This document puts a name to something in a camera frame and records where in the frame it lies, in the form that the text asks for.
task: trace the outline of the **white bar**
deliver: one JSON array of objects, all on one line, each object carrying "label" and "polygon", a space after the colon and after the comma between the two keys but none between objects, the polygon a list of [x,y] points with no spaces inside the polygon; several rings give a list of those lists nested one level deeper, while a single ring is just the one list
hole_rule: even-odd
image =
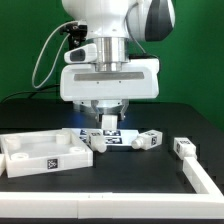
[{"label": "white bar", "polygon": [[1,218],[78,218],[78,194],[0,193]]},{"label": "white bar", "polygon": [[223,196],[221,191],[195,158],[184,158],[183,172],[198,194]]},{"label": "white bar", "polygon": [[210,195],[116,194],[113,199],[113,218],[224,218],[224,199]]}]

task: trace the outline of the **white cube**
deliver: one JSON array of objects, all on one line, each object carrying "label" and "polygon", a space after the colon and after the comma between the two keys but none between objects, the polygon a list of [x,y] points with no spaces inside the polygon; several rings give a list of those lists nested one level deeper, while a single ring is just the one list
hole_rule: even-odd
[{"label": "white cube", "polygon": [[141,133],[137,138],[132,141],[132,147],[134,149],[148,150],[162,144],[163,133],[160,131],[147,131]]},{"label": "white cube", "polygon": [[101,129],[104,131],[116,131],[117,130],[117,116],[103,115]]},{"label": "white cube", "polygon": [[105,137],[99,130],[88,130],[86,141],[93,151],[103,153],[107,150]]},{"label": "white cube", "polygon": [[173,150],[181,160],[184,160],[184,157],[197,159],[196,146],[188,138],[174,138]]}]

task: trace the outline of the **green wall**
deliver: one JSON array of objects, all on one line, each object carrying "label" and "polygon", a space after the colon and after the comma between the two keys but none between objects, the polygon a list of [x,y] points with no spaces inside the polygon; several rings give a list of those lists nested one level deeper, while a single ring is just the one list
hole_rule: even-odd
[{"label": "green wall", "polygon": [[[32,71],[48,35],[70,18],[60,0],[0,0],[0,99],[32,90]],[[142,43],[162,62],[157,102],[192,105],[224,130],[224,1],[175,0],[176,26],[163,42]],[[39,81],[62,37],[47,49]],[[62,57],[50,84],[57,83]]]}]

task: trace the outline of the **white robot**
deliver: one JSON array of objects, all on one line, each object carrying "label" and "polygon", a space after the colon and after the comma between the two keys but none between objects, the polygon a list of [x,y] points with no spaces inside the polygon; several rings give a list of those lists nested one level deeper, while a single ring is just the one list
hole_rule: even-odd
[{"label": "white robot", "polygon": [[[157,97],[159,60],[138,41],[160,41],[169,35],[175,23],[171,0],[62,0],[62,5],[75,19],[59,27],[69,33],[70,43],[64,56],[69,65],[61,75],[63,100],[72,101],[76,110],[96,114],[101,121],[102,115],[123,120],[130,99]],[[53,71],[41,85],[35,85],[49,39],[34,69],[35,88]],[[130,41],[140,48],[140,54],[129,54]]]}]

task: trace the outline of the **table surface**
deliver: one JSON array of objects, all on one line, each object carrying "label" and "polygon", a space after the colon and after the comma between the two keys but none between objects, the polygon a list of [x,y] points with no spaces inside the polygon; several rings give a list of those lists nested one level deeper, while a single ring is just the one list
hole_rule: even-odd
[{"label": "table surface", "polygon": [[[99,128],[92,117],[75,112],[71,103],[54,100],[10,100],[0,104],[0,134]],[[188,137],[197,147],[198,161],[224,193],[224,133],[185,104],[130,104],[119,129],[163,132],[163,144],[152,150],[109,146],[94,153],[94,166],[33,176],[7,178],[1,192],[128,192],[194,193],[182,172],[182,162],[173,152],[174,137]],[[4,219],[4,223],[18,220]],[[21,223],[86,223],[84,220],[20,220]],[[178,220],[117,220],[116,223],[178,223]],[[211,223],[191,220],[193,223]],[[105,220],[88,220],[105,223]]]}]

